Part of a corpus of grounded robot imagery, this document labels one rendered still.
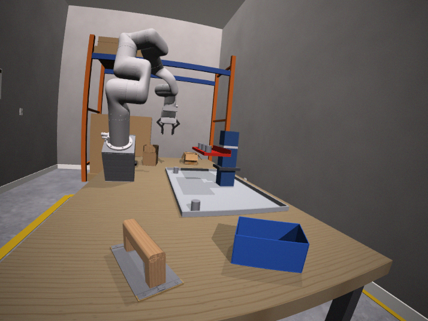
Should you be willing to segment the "blue open box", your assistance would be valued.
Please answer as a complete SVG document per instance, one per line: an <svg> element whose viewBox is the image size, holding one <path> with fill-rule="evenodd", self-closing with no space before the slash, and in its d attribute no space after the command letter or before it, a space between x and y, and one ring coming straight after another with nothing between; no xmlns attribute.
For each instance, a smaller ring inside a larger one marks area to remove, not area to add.
<svg viewBox="0 0 428 321"><path fill-rule="evenodd" d="M302 273L309 242L299 223L241 217L238 224L232 264Z"/></svg>

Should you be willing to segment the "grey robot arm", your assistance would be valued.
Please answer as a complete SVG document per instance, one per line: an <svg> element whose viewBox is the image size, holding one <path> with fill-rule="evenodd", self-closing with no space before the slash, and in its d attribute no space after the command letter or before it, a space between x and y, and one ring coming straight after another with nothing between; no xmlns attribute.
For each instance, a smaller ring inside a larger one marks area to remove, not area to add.
<svg viewBox="0 0 428 321"><path fill-rule="evenodd" d="M136 58L137 50L141 50L144 59ZM159 57L167 54L167 43L152 28L120 34L113 68L113 73L118 78L106 83L109 133L102 132L101 136L107 140L108 148L122 151L132 146L132 138L129 137L130 110L127 103L144 104L147 101L151 74L168 83L155 87L155 93L164 97L162 110L178 112L176 79L163 67Z"/></svg>

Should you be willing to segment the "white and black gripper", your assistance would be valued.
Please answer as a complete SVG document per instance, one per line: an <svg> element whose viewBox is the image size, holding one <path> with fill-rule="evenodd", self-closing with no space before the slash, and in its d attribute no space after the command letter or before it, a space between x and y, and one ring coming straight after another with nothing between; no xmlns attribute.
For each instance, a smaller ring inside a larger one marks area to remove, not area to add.
<svg viewBox="0 0 428 321"><path fill-rule="evenodd" d="M161 121L161 123L162 123L162 125L159 123ZM175 126L174 124L176 124L177 123L177 125ZM173 112L173 111L161 111L161 118L157 121L157 124L159 124L160 125L160 127L161 127L161 133L163 134L164 133L164 124L171 124L171 125L173 125L173 128L172 128L172 132L173 133L171 133L172 135L174 134L174 129L177 127L177 126L179 126L180 125L180 123L178 122L178 120L177 120L177 112Z"/></svg>

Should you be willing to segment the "sanding float with wooden handle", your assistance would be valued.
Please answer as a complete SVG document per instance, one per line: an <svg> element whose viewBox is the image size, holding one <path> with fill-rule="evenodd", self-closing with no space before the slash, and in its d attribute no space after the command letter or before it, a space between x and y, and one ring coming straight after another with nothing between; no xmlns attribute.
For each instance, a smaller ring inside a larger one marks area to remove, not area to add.
<svg viewBox="0 0 428 321"><path fill-rule="evenodd" d="M138 302L184 284L166 264L163 250L135 219L123 221L123 243L110 249Z"/></svg>

